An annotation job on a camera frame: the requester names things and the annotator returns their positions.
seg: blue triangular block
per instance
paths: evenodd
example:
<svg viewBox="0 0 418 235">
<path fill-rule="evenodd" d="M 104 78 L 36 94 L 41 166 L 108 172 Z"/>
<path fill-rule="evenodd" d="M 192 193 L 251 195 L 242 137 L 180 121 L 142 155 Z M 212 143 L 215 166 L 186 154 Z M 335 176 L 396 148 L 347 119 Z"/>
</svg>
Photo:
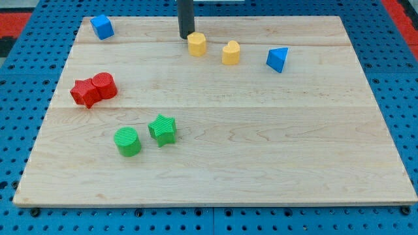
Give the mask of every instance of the blue triangular block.
<svg viewBox="0 0 418 235">
<path fill-rule="evenodd" d="M 277 72 L 282 72 L 285 65 L 288 48 L 277 48 L 268 51 L 267 65 Z"/>
</svg>

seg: red cylinder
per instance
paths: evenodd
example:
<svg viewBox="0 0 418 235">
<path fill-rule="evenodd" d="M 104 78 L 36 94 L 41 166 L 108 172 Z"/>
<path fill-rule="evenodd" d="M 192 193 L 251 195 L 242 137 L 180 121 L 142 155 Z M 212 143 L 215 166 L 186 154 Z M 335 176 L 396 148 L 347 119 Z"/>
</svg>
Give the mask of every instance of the red cylinder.
<svg viewBox="0 0 418 235">
<path fill-rule="evenodd" d="M 111 99 L 118 93 L 113 77 L 108 72 L 96 74 L 92 82 L 102 99 Z"/>
</svg>

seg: green block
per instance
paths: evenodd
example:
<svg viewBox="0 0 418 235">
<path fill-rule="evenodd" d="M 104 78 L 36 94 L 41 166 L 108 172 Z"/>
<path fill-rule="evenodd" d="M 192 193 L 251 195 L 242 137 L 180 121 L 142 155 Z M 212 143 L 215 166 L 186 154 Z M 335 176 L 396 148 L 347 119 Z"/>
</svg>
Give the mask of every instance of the green block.
<svg viewBox="0 0 418 235">
<path fill-rule="evenodd" d="M 141 151 L 138 133 L 132 127 L 122 127 L 116 131 L 114 141 L 124 157 L 132 157 Z"/>
<path fill-rule="evenodd" d="M 148 124 L 148 130 L 151 137 L 157 140 L 158 147 L 176 143 L 177 128 L 176 120 L 173 117 L 158 114 L 157 119 Z"/>
</svg>

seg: green cylinder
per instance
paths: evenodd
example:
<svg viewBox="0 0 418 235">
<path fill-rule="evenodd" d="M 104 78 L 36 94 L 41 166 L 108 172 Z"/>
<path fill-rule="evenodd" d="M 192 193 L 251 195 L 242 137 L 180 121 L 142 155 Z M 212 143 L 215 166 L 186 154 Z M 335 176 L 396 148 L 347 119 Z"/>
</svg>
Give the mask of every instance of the green cylinder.
<svg viewBox="0 0 418 235">
<path fill-rule="evenodd" d="M 119 153 L 124 157 L 132 157 L 141 151 L 138 133 L 132 127 L 122 127 L 116 131 L 114 141 Z"/>
</svg>

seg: toy block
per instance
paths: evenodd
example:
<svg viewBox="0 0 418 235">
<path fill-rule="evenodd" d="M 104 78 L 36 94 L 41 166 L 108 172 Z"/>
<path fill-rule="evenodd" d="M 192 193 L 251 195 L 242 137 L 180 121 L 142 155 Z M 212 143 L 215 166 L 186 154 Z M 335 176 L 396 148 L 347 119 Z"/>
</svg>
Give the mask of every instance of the toy block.
<svg viewBox="0 0 418 235">
<path fill-rule="evenodd" d="M 189 54 L 200 57 L 206 53 L 206 37 L 203 33 L 194 32 L 187 36 Z"/>
<path fill-rule="evenodd" d="M 141 142 L 139 141 L 137 131 L 132 127 L 122 127 L 116 131 L 113 140 L 120 155 L 132 157 L 141 151 Z"/>
<path fill-rule="evenodd" d="M 267 65 L 277 72 L 282 72 L 287 58 L 288 48 L 277 48 L 268 51 Z"/>
<path fill-rule="evenodd" d="M 107 39 L 114 34 L 112 24 L 105 15 L 96 16 L 90 20 L 94 33 L 100 40 Z"/>
<path fill-rule="evenodd" d="M 84 104 L 91 108 L 94 103 L 102 100 L 96 87 L 91 83 L 91 78 L 87 80 L 76 80 L 74 87 L 70 90 L 76 104 Z"/>
<path fill-rule="evenodd" d="M 113 76 L 108 72 L 96 74 L 92 81 L 102 99 L 111 99 L 118 94 Z"/>
<path fill-rule="evenodd" d="M 224 65 L 236 65 L 240 62 L 240 45 L 232 40 L 222 49 L 222 63 Z"/>
<path fill-rule="evenodd" d="M 173 117 L 158 114 L 157 119 L 148 124 L 148 130 L 151 137 L 157 140 L 158 147 L 176 143 L 177 128 L 176 120 Z"/>
</svg>

